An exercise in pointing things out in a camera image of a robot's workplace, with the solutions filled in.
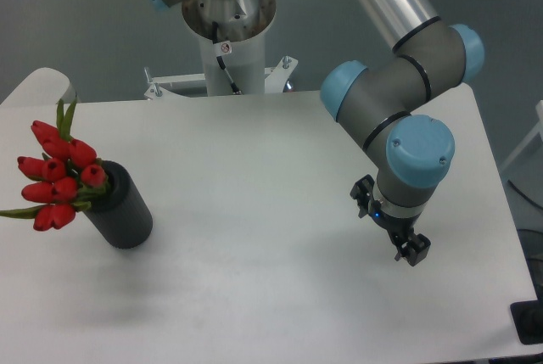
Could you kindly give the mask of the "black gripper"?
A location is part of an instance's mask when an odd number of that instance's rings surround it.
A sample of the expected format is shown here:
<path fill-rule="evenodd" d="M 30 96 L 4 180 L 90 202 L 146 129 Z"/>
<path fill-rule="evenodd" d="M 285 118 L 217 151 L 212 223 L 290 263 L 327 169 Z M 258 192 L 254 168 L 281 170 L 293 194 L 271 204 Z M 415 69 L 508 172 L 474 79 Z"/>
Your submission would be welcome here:
<path fill-rule="evenodd" d="M 387 214 L 378 201 L 373 201 L 374 180 L 370 175 L 354 183 L 350 197 L 359 209 L 358 216 L 370 216 L 373 221 L 385 229 L 396 247 L 395 261 L 404 259 L 410 266 L 424 260 L 431 246 L 430 240 L 422 234 L 414 233 L 417 216 L 399 218 Z"/>

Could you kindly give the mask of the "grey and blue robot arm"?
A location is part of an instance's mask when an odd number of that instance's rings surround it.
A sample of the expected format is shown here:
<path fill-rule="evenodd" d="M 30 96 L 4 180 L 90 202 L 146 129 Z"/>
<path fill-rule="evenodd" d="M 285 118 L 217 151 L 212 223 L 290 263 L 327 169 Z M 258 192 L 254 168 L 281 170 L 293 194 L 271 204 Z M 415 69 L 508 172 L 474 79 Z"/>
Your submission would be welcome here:
<path fill-rule="evenodd" d="M 271 26 L 275 0 L 150 0 L 158 8 L 182 7 L 187 26 L 203 41 L 209 95 L 262 93 L 269 77 L 262 52 L 246 53 Z M 417 109 L 469 81 L 482 68 L 484 45 L 466 25 L 447 25 L 428 0 L 359 0 L 393 52 L 371 70 L 352 60 L 324 80 L 327 112 L 377 167 L 350 195 L 360 216 L 389 235 L 397 258 L 416 265 L 428 254 L 428 238 L 414 231 L 455 153 L 449 128 Z"/>

